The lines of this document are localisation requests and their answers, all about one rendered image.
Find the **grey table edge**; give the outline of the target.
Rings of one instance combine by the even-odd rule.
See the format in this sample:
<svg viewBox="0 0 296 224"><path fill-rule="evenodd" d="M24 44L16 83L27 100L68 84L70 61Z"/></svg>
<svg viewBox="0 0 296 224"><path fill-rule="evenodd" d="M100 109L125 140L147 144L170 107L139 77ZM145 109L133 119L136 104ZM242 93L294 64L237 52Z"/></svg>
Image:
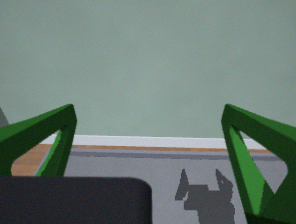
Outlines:
<svg viewBox="0 0 296 224"><path fill-rule="evenodd" d="M46 160L49 148L33 176ZM230 160L228 152L188 152L188 151L147 151L147 150L109 150L109 149L74 149L69 156L97 156L97 157L132 157L132 158L170 158L170 159L211 159ZM283 161L273 153L250 153L253 160Z"/></svg>

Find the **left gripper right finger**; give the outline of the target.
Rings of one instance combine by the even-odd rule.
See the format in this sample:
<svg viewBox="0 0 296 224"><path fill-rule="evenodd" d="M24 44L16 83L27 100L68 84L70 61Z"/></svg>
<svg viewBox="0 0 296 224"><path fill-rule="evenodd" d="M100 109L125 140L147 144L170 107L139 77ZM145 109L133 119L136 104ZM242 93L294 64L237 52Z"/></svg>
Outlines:
<svg viewBox="0 0 296 224"><path fill-rule="evenodd" d="M247 224L296 224L296 127L225 104L221 125ZM288 173L274 194L240 131L282 159Z"/></svg>

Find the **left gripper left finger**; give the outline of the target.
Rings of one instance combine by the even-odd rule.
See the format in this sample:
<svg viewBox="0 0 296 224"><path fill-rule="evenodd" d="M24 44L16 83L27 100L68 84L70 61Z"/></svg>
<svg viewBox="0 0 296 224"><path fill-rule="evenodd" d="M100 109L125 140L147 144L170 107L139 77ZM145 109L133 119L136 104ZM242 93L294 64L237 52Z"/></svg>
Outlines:
<svg viewBox="0 0 296 224"><path fill-rule="evenodd" d="M67 104L36 117L0 128L0 176L13 176L13 162L46 138L58 134L35 176L64 176L73 144L77 117Z"/></svg>

